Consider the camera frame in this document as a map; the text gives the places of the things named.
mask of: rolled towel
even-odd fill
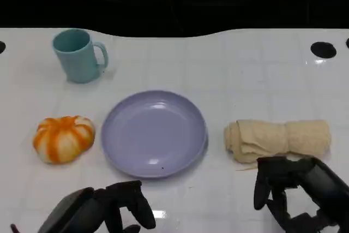
[[[331,144],[331,133],[324,120],[285,124],[238,120],[225,128],[224,137],[226,149],[232,151],[234,159],[241,163],[288,152],[320,157]]]

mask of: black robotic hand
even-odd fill
[[[317,158],[297,162],[285,157],[259,158],[254,206],[267,204],[279,225],[288,233],[317,233],[339,225],[349,232],[349,187]],[[285,189],[301,186],[320,209],[315,217],[303,213],[291,218],[287,212]]]
[[[123,229],[121,207],[127,207],[144,228],[154,229],[155,218],[141,185],[141,181],[130,181],[71,193],[53,209],[38,233],[93,233],[103,221],[110,233],[138,233],[139,225]],[[11,228],[19,233],[15,225]]]

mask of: black dot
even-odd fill
[[[331,43],[315,42],[310,47],[311,52],[321,58],[333,58],[337,54],[337,50]]]
[[[2,41],[0,41],[0,54],[1,54],[2,52],[4,52],[5,48],[6,48],[5,43],[2,42]]]

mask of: mug handle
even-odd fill
[[[108,58],[108,53],[107,53],[107,49],[105,48],[105,45],[101,42],[94,42],[93,45],[101,49],[102,54],[104,56],[104,64],[102,64],[101,66],[106,68],[109,64],[109,58]]]

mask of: tile grout line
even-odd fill
[[[314,89],[313,89],[311,81],[310,81],[310,74],[306,73],[306,70],[310,70],[310,69],[307,67],[307,64],[304,66],[304,61],[306,61],[306,60],[304,59],[303,50],[301,48],[302,45],[300,42],[300,36],[299,36],[299,33],[295,33],[295,34],[296,34],[296,39],[297,39],[296,42],[297,42],[297,47],[299,50],[300,61],[302,62],[302,65],[303,65],[302,66],[302,75],[304,77],[306,91],[308,92],[306,97],[310,100],[310,104],[313,108],[313,110],[312,110],[313,118],[320,119],[321,118],[320,109],[318,108],[317,102],[315,100],[316,93],[314,92]]]
[[[268,74],[268,63],[266,63],[266,59],[265,59],[265,52],[263,49],[263,40],[262,40],[262,36],[259,34],[258,35],[258,47],[260,50],[260,60],[261,60],[261,67],[262,67],[262,72],[263,72],[263,78],[264,81],[266,83],[266,99],[267,99],[267,109],[268,109],[268,118],[269,121],[273,120],[273,92],[271,90],[270,87],[270,78],[269,78],[269,74]]]

